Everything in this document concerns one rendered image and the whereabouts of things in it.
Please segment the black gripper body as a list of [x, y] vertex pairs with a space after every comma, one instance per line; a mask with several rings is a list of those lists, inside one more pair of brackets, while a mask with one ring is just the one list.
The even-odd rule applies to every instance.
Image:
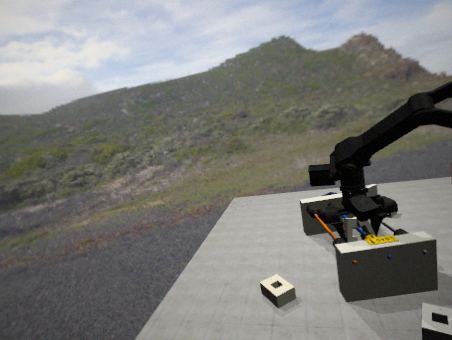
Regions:
[[[359, 185], [359, 186], [342, 186], [340, 187], [340, 190], [342, 191], [343, 201], [342, 205], [344, 206], [345, 202], [345, 196], [348, 193], [352, 193], [352, 196], [358, 195], [359, 190], [365, 190], [365, 193], [367, 195], [367, 192], [369, 192], [368, 188], [366, 187], [366, 184]], [[364, 191], [363, 190], [363, 191]], [[379, 211], [378, 214], [381, 213], [393, 213], [398, 211], [397, 203], [385, 196], [383, 197], [384, 201], [384, 209], [382, 211]], [[318, 211], [318, 217], [324, 224], [330, 224], [330, 223], [336, 223], [341, 222], [340, 216], [342, 215], [348, 215], [353, 214], [352, 212], [347, 213], [344, 208], [335, 209], [332, 205], [331, 206], [325, 206], [325, 207], [319, 207]]]

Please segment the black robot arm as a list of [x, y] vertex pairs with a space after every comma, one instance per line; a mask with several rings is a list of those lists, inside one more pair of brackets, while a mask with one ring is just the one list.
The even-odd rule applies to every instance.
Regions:
[[[336, 185], [359, 186], [365, 184], [364, 167], [371, 166], [370, 157], [380, 149], [396, 141], [421, 125], [439, 125], [452, 128], [452, 111], [435, 108], [434, 105], [452, 98], [452, 82], [431, 92], [412, 95], [408, 101], [369, 128], [360, 136], [349, 137], [335, 146], [330, 164], [309, 165], [311, 186]], [[345, 196], [345, 211], [352, 212], [364, 222], [377, 218], [384, 209], [381, 195], [367, 196], [365, 190]]]

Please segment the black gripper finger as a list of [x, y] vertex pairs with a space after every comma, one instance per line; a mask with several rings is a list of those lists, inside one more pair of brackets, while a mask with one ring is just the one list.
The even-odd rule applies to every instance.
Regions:
[[338, 231], [340, 237], [342, 239], [344, 239], [344, 241], [346, 242], [346, 236], [345, 236], [345, 232], [344, 232], [344, 222], [341, 220], [341, 222], [336, 222], [336, 223], [330, 223], [331, 225], [334, 225], [336, 230]]
[[371, 228], [373, 229], [373, 231], [374, 231], [376, 237], [377, 237], [378, 230], [379, 230], [379, 227], [380, 227], [380, 224], [381, 224], [382, 220], [383, 220], [385, 217], [387, 217], [387, 216], [390, 216], [390, 213], [387, 213], [387, 214], [386, 214], [386, 213], [377, 214], [377, 218], [375, 218], [375, 219], [369, 219], [369, 220], [370, 220], [370, 226], [371, 226]]

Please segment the small white square block with square hole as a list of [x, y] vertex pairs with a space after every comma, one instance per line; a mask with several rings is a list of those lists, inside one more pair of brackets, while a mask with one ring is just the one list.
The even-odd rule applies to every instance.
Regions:
[[279, 275], [274, 275], [260, 282], [262, 294], [277, 308], [296, 300], [295, 287]]

